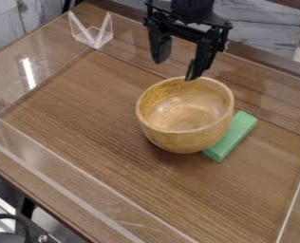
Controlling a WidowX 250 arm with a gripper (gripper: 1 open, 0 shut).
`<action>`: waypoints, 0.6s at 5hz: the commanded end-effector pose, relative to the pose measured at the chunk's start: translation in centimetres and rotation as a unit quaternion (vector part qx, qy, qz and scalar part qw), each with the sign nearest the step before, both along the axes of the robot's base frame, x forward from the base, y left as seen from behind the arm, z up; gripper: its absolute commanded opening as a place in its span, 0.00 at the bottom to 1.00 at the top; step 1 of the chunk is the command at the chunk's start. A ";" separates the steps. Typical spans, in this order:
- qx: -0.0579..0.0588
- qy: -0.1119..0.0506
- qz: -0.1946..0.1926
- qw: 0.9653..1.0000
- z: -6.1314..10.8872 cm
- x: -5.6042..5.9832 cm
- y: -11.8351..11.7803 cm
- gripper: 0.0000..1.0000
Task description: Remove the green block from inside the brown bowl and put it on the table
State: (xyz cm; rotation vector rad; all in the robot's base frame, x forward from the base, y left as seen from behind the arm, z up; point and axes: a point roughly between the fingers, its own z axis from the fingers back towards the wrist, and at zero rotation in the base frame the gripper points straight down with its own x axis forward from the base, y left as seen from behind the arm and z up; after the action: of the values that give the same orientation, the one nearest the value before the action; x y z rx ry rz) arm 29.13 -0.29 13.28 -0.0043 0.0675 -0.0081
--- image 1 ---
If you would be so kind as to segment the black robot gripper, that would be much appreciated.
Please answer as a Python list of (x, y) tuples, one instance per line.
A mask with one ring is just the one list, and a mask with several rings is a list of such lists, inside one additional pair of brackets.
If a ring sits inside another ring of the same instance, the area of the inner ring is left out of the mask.
[(171, 37), (198, 41), (195, 56), (187, 66), (186, 81), (195, 80), (211, 67), (215, 52), (223, 51), (230, 21), (213, 12), (214, 0), (146, 0), (145, 26), (149, 28), (151, 58), (157, 64), (166, 61), (171, 52)]

